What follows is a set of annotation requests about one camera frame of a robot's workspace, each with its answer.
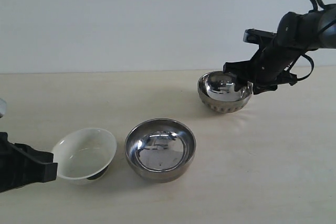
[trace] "stainless steel bowl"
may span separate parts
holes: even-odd
[[[196,140],[184,124],[171,119],[152,119],[136,126],[127,136],[129,165],[141,177],[166,183],[179,178],[190,166]]]
[[[201,101],[213,111],[232,113],[241,110],[253,92],[252,83],[235,91],[235,76],[213,71],[198,80],[198,95]]]

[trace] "table surface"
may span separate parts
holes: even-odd
[[[1,223],[335,223],[335,71],[319,67],[225,115],[198,98],[208,70],[1,75],[10,142],[51,151],[72,131],[100,127],[119,144],[96,183],[2,193]],[[197,140],[187,172],[166,184],[143,181],[123,152],[132,128],[153,118],[181,121]]]

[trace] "wall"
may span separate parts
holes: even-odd
[[[335,3],[336,0],[324,0]],[[0,72],[221,68],[257,46],[244,30],[276,31],[308,0],[0,0]],[[312,53],[336,64],[336,51]]]

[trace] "metal bowl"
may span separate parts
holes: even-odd
[[[179,178],[190,166],[196,140],[184,124],[171,119],[152,119],[136,126],[127,136],[129,165],[142,178],[166,183]]]
[[[213,71],[198,80],[198,95],[201,101],[213,111],[232,113],[241,110],[253,92],[252,83],[235,91],[235,75]]]

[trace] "white bowl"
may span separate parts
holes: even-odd
[[[117,151],[117,140],[104,129],[85,128],[70,133],[52,149],[58,163],[57,176],[84,185],[91,183],[108,169]]]

